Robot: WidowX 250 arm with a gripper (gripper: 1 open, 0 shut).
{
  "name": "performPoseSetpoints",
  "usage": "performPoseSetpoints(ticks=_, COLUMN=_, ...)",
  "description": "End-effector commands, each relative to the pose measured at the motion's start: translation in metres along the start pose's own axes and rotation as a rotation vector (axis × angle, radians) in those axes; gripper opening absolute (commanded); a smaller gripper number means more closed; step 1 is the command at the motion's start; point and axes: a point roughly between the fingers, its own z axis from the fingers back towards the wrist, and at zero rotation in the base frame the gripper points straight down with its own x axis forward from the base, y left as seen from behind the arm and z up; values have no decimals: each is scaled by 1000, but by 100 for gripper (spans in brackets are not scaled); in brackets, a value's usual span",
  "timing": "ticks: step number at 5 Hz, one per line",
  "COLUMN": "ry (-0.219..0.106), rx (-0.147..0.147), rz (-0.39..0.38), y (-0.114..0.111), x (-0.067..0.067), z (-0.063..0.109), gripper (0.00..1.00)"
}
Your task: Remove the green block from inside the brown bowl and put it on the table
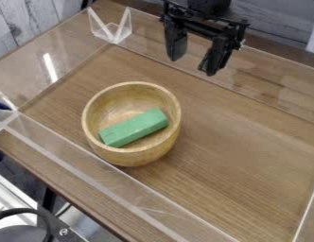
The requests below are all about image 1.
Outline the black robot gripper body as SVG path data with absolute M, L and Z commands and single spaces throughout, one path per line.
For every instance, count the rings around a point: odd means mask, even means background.
M 167 15 L 181 21 L 192 32 L 205 38 L 225 36 L 232 49 L 238 50 L 244 44 L 244 34 L 251 23 L 233 12 L 232 1 L 163 0 L 163 16 Z

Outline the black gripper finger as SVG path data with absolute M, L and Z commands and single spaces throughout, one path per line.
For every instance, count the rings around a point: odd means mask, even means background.
M 229 38 L 225 36 L 214 37 L 213 45 L 209 48 L 197 69 L 202 71 L 208 77 L 213 76 L 216 72 L 224 68 L 232 52 L 233 49 Z
M 169 16 L 163 18 L 163 27 L 167 57 L 172 61 L 178 61 L 188 50 L 188 31 L 184 25 Z

